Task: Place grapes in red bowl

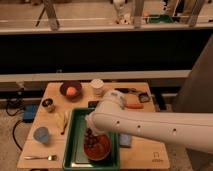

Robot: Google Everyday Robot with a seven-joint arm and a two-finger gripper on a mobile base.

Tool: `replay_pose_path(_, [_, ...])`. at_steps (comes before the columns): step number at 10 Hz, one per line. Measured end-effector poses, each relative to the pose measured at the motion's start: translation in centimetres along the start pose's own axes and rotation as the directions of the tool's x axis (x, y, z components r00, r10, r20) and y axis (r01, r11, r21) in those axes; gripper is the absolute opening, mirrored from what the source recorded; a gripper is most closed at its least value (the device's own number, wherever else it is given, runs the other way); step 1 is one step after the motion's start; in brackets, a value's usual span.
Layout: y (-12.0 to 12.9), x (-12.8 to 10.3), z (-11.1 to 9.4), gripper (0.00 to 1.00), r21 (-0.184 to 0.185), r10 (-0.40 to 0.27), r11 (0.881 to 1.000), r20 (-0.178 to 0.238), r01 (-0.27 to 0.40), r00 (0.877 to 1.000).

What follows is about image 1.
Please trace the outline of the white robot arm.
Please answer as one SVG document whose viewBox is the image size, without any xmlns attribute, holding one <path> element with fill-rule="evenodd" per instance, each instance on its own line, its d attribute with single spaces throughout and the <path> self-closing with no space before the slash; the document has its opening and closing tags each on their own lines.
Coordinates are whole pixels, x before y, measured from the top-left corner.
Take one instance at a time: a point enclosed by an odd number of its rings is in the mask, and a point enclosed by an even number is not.
<svg viewBox="0 0 213 171">
<path fill-rule="evenodd" d="M 95 135 L 124 133 L 213 154 L 212 113 L 140 112 L 125 104 L 123 93 L 107 91 L 85 117 L 88 127 Z"/>
</svg>

